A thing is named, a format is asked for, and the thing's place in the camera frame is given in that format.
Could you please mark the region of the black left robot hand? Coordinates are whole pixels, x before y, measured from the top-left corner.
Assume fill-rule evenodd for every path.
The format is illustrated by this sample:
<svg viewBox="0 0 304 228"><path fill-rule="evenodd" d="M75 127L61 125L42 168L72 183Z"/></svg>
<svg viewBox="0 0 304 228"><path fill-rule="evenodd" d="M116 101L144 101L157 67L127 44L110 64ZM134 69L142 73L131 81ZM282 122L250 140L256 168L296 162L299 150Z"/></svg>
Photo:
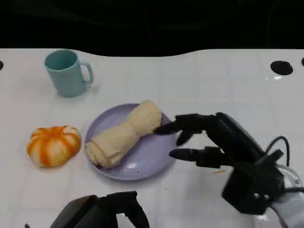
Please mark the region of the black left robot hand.
<svg viewBox="0 0 304 228"><path fill-rule="evenodd" d="M137 201L136 191L89 195L70 201L52 223L52 228L117 228L117 215L124 214L136 228L150 226Z"/></svg>

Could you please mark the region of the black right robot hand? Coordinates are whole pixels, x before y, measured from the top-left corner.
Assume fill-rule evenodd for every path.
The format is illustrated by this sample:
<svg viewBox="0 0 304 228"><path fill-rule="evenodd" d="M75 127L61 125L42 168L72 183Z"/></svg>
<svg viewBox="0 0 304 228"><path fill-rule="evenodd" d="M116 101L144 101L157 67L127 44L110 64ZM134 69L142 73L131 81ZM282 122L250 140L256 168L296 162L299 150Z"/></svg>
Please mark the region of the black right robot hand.
<svg viewBox="0 0 304 228"><path fill-rule="evenodd" d="M177 148L169 156L182 161L195 162L199 167L220 168L234 162L255 163L266 153L252 136L231 116L218 112L215 115L183 114L175 121L153 130L157 135L179 132L177 146L184 145L195 134L205 132L215 147L204 149Z"/></svg>

